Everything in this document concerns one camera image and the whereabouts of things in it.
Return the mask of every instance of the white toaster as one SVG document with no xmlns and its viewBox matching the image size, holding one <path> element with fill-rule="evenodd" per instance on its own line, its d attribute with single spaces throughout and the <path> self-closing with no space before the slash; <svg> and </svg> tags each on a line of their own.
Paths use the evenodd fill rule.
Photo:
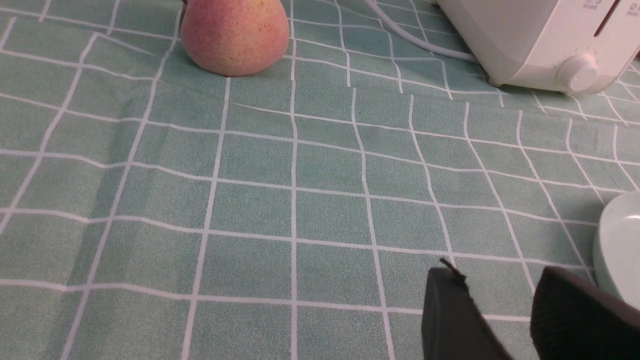
<svg viewBox="0 0 640 360">
<path fill-rule="evenodd" d="M 640 50 L 640 0 L 434 0 L 490 83 L 595 94 Z"/>
</svg>

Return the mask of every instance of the green checkered tablecloth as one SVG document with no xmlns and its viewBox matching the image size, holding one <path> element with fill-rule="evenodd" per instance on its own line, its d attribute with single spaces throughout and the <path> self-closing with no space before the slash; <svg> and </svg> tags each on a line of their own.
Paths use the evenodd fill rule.
<svg viewBox="0 0 640 360">
<path fill-rule="evenodd" d="M 417 360 L 440 257 L 536 358 L 543 267 L 593 280 L 599 214 L 640 184 L 640 63 L 598 95 L 497 90 L 361 0 L 282 1 L 287 55 L 232 79 L 188 59 L 179 0 L 0 1 L 2 360 Z"/>
</svg>

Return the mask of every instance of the power cord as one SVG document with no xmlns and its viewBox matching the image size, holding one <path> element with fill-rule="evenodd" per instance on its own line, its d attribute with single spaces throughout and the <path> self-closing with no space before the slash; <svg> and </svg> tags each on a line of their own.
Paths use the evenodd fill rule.
<svg viewBox="0 0 640 360">
<path fill-rule="evenodd" d="M 391 20 L 391 18 L 384 11 L 382 11 L 382 9 L 380 9 L 378 4 L 376 4 L 374 2 L 374 0 L 364 0 L 364 3 L 371 10 L 373 10 L 374 13 L 376 13 L 376 15 L 380 18 L 380 20 L 382 21 L 382 23 L 384 25 L 386 25 L 391 30 L 395 31 L 398 34 L 399 37 L 409 41 L 413 45 L 416 45 L 417 47 L 420 47 L 420 48 L 425 49 L 427 51 L 431 51 L 431 52 L 436 53 L 436 54 L 448 56 L 450 58 L 460 59 L 460 60 L 465 60 L 465 61 L 471 61 L 471 62 L 475 62 L 475 63 L 478 62 L 476 57 L 471 55 L 471 54 L 467 54 L 467 53 L 463 53 L 461 51 L 455 51 L 455 50 L 447 49 L 445 47 L 440 47 L 440 46 L 437 46 L 437 45 L 429 44 L 428 42 L 423 41 L 423 40 L 421 40 L 421 39 L 409 34 L 405 30 L 403 30 L 401 27 L 399 27 L 393 20 Z"/>
</svg>

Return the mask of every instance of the pear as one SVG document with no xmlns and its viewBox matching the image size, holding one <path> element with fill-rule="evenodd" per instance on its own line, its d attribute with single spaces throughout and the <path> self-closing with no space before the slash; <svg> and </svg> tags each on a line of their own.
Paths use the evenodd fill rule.
<svg viewBox="0 0 640 360">
<path fill-rule="evenodd" d="M 287 51 L 280 0 L 183 0 L 182 45 L 201 68 L 223 76 L 267 69 Z"/>
</svg>

